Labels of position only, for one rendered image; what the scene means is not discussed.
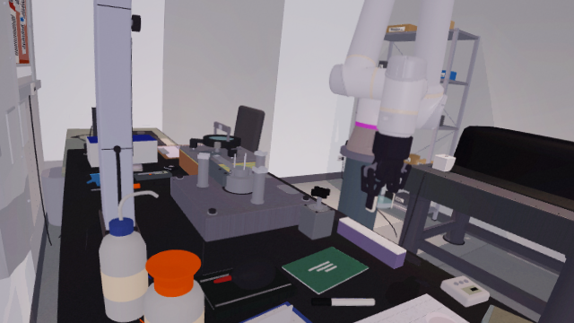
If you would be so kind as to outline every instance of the baseboard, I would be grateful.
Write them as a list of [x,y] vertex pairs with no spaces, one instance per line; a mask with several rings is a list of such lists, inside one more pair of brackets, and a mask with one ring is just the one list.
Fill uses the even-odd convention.
[[342,178],[343,178],[343,173],[338,171],[338,172],[326,173],[326,174],[291,176],[288,178],[282,178],[282,180],[286,181],[289,184],[300,184],[300,183],[309,183],[309,182],[313,182],[313,181],[342,179]]
[[44,254],[46,251],[46,227],[42,230],[42,239],[39,246],[38,265],[36,266],[36,280],[34,282],[34,295],[30,310],[30,323],[38,322],[39,288],[42,285],[42,272],[44,270]]

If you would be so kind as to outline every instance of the gray cube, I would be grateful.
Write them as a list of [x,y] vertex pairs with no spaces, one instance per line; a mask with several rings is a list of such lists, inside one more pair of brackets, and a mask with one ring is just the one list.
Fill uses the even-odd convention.
[[312,240],[325,238],[331,235],[333,230],[333,220],[335,210],[326,208],[319,212],[309,208],[309,205],[301,206],[301,217],[299,219],[299,231],[303,232]]

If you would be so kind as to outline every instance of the orange lid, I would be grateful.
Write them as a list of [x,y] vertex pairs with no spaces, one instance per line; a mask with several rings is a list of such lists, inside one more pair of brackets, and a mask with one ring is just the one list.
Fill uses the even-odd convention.
[[165,297],[179,297],[191,291],[199,267],[199,257],[185,250],[162,251],[145,264],[145,270],[153,277],[155,292]]

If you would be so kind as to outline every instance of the blue bottle cap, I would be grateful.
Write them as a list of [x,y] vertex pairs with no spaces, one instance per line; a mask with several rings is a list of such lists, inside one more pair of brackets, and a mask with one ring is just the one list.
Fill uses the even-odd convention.
[[134,231],[134,220],[130,218],[124,218],[124,220],[119,221],[116,218],[109,222],[109,234],[114,237],[124,237],[126,235],[132,234]]

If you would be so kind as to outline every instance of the office chair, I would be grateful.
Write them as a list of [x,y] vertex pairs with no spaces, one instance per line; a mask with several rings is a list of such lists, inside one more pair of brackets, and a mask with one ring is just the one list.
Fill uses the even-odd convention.
[[241,147],[254,153],[259,148],[265,113],[262,110],[240,106],[233,135],[241,138]]

